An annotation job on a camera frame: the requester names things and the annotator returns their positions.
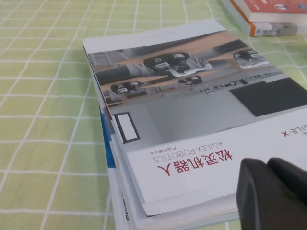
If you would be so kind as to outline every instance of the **red book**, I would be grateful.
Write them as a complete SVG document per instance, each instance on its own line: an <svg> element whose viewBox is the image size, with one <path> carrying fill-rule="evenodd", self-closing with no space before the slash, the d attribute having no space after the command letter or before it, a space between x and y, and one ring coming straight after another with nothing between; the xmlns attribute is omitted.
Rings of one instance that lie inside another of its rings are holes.
<svg viewBox="0 0 307 230"><path fill-rule="evenodd" d="M307 23L307 0L235 0L252 22Z"/></svg>

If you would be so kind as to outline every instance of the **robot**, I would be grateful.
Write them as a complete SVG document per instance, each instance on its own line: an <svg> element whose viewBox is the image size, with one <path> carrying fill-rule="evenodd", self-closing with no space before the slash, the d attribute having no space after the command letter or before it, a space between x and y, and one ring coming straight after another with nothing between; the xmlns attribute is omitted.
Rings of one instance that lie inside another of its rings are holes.
<svg viewBox="0 0 307 230"><path fill-rule="evenodd" d="M241 69L269 64L269 62L255 50L242 50L236 52L234 58Z"/></svg>
<svg viewBox="0 0 307 230"><path fill-rule="evenodd" d="M201 67L192 69L187 64L189 58L190 55L187 53L161 54L144 60L144 65L155 72L169 71L172 76L177 78L213 68L205 59L200 59Z"/></svg>
<svg viewBox="0 0 307 230"><path fill-rule="evenodd" d="M185 84L187 86L191 86L191 85L201 84L202 79L200 76L192 76L192 77L186 77L184 79L179 79L178 82Z"/></svg>
<svg viewBox="0 0 307 230"><path fill-rule="evenodd" d="M118 85L111 85L111 91L114 92L116 95L137 92L139 91L141 85L142 83L139 81L124 82Z"/></svg>

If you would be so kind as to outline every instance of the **table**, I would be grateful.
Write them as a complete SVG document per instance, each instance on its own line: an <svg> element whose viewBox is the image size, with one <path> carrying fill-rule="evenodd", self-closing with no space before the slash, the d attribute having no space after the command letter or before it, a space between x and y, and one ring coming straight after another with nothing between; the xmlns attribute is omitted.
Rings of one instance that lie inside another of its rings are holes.
<svg viewBox="0 0 307 230"><path fill-rule="evenodd" d="M307 89L307 38L249 38L219 0L0 0L1 230L114 229L81 39L209 18Z"/></svg>

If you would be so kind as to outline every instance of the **book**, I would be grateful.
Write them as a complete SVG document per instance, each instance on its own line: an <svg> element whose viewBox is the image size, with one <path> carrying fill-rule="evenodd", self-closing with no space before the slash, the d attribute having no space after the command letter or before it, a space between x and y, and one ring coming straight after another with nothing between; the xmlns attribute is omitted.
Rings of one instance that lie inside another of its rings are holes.
<svg viewBox="0 0 307 230"><path fill-rule="evenodd" d="M243 158L307 168L307 91L215 20L83 45L136 229L236 211Z"/></svg>
<svg viewBox="0 0 307 230"><path fill-rule="evenodd" d="M234 0L222 0L222 3L240 26L251 37L307 35L306 23L267 23L250 22Z"/></svg>
<svg viewBox="0 0 307 230"><path fill-rule="evenodd" d="M118 230L130 230L130 219L127 211L123 191L120 184L118 170L115 165L114 156L111 147L111 136L105 125L105 115L101 112L99 106L102 132L106 151L107 174L109 177L111 200L113 205L115 228Z"/></svg>
<svg viewBox="0 0 307 230"><path fill-rule="evenodd" d="M103 104L103 99L99 94L98 100ZM131 186L132 183L129 183L131 178L129 177L129 173L126 173L127 168L125 167L125 163L119 163L120 147L115 137L111 121L108 119L108 116L105 116L103 111L107 114L107 109L105 107L101 109L106 155L112 155L114 159L116 159L115 162L117 165L117 168L108 170L116 229L187 230L238 219L236 208L232 207L229 209L229 206L233 203L234 197L230 200L223 200L222 204L214 202L206 204L205 206L192 207L171 214L147 216L139 204L137 193L133 186Z"/></svg>
<svg viewBox="0 0 307 230"><path fill-rule="evenodd" d="M251 22L306 23L307 0L234 0Z"/></svg>

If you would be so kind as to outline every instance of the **black rectangle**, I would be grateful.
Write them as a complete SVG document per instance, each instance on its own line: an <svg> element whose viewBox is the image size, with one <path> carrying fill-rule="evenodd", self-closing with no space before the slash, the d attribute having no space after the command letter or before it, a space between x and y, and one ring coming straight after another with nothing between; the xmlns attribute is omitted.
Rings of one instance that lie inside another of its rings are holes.
<svg viewBox="0 0 307 230"><path fill-rule="evenodd" d="M230 91L254 116L307 105L307 91L291 78L265 81Z"/></svg>

